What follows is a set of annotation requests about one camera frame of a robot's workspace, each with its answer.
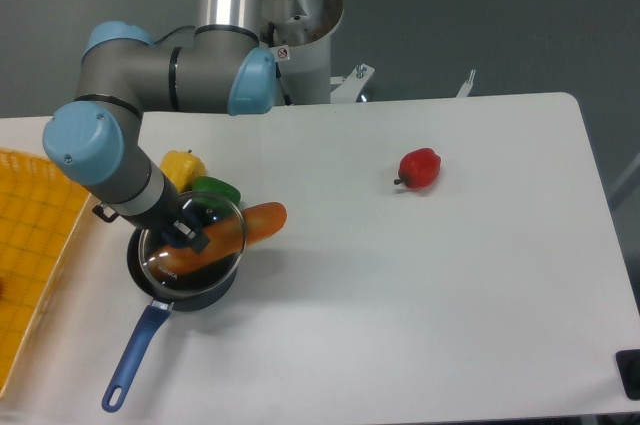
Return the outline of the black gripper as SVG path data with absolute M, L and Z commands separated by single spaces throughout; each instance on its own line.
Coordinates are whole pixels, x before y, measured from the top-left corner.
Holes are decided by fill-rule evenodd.
M 203 252 L 210 240 L 198 224 L 191 224 L 181 213 L 179 194 L 168 180 L 150 183 L 133 200 L 123 204 L 95 205 L 92 212 L 106 223 L 122 217 L 139 229 L 157 230 L 174 240 L 176 248 Z

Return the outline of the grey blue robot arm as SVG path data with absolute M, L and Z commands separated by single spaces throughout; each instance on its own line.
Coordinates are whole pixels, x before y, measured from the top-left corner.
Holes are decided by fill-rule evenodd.
M 263 114 L 279 98 L 263 0 L 199 0 L 190 47 L 166 48 L 124 22 L 94 28 L 75 99 L 46 124 L 47 156 L 140 229 L 201 251 L 207 238 L 138 143 L 147 111 Z

